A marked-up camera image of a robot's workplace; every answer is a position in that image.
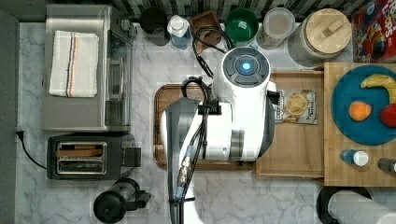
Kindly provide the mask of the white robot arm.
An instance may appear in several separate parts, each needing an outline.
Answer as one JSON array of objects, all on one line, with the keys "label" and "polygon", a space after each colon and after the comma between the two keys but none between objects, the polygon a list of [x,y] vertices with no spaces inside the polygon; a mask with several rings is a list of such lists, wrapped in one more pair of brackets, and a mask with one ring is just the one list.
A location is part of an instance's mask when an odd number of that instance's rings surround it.
[{"label": "white robot arm", "polygon": [[255,161],[271,146],[279,93],[270,76],[265,55],[239,47],[225,53],[210,84],[183,80],[183,97],[160,124],[172,224],[202,224],[192,180],[199,160]]}]

